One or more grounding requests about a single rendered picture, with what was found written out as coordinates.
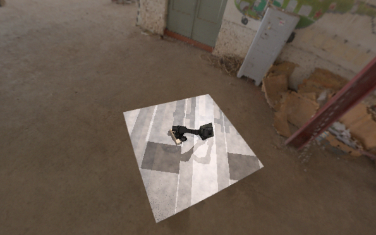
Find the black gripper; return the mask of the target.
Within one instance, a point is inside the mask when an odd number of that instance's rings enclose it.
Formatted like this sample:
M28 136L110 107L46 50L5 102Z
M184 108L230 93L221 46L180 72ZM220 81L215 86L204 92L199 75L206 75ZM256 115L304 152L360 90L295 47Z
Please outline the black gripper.
M187 138L184 136L184 133L181 134L182 138L181 138L181 141L184 142L184 141L187 141Z

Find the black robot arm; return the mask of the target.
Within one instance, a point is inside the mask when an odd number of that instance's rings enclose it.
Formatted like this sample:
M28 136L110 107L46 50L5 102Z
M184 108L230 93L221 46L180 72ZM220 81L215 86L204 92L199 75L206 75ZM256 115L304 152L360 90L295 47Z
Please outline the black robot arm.
M191 133L191 134L199 135L200 130L203 130L201 137L206 138L208 137L208 135L212 135L213 127L201 128L199 130L192 130L192 129L186 128L186 126L178 126L178 125L172 127L172 131L177 131L174 133L175 138L179 138L181 134L183 133Z

